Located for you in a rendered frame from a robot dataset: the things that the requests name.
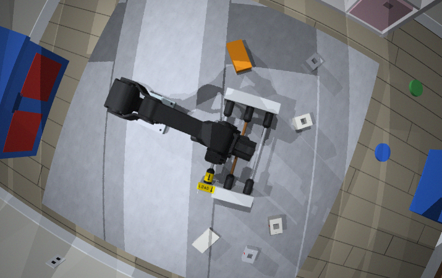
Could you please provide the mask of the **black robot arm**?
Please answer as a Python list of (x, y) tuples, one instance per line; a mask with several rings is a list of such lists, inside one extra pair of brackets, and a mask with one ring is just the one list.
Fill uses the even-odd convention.
[[(144, 98), (140, 97), (140, 93)], [(120, 80), (115, 78), (104, 107), (121, 119), (141, 119), (151, 125), (163, 124), (195, 137), (207, 147), (205, 161), (212, 164), (225, 164), (231, 155), (250, 162), (255, 152), (257, 143), (241, 137), (241, 131), (236, 126), (226, 121), (201, 121), (184, 114), (150, 96), (138, 82), (124, 77)]]

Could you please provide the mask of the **orange rectangular block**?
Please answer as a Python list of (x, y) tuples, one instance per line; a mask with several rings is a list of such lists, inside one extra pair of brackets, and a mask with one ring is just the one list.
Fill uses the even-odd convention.
[(236, 73), (250, 70), (252, 65), (249, 61), (247, 52), (244, 48), (242, 40), (235, 40), (230, 43), (226, 43), (227, 50), (231, 57), (232, 63)]

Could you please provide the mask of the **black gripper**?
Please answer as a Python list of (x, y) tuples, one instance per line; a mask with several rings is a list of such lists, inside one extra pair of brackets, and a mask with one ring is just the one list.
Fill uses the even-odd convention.
[[(243, 136), (243, 135), (240, 135), (241, 137), (244, 137), (244, 138), (246, 138), (246, 139), (250, 139), (249, 137), (246, 137), (246, 136)], [(193, 136), (190, 136), (190, 139), (191, 139), (191, 141), (195, 141), (195, 142), (198, 142), (198, 140), (195, 138), (195, 137), (193, 137)], [(199, 142), (198, 142), (199, 143)]]

